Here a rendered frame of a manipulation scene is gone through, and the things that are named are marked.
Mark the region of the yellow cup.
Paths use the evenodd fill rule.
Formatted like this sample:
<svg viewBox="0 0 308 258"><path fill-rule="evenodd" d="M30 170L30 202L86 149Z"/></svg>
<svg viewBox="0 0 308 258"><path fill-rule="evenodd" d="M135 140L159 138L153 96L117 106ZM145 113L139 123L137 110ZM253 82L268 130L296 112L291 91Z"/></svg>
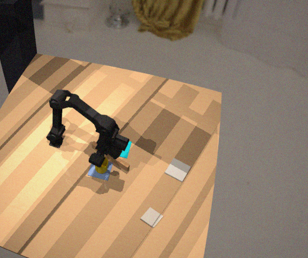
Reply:
<svg viewBox="0 0 308 258"><path fill-rule="evenodd" d="M103 161L103 164L101 165L101 167L98 168L97 166L95 166L96 171L98 173L100 173L100 174L107 172L108 163L109 163L108 159L105 158L105 160Z"/></svg>

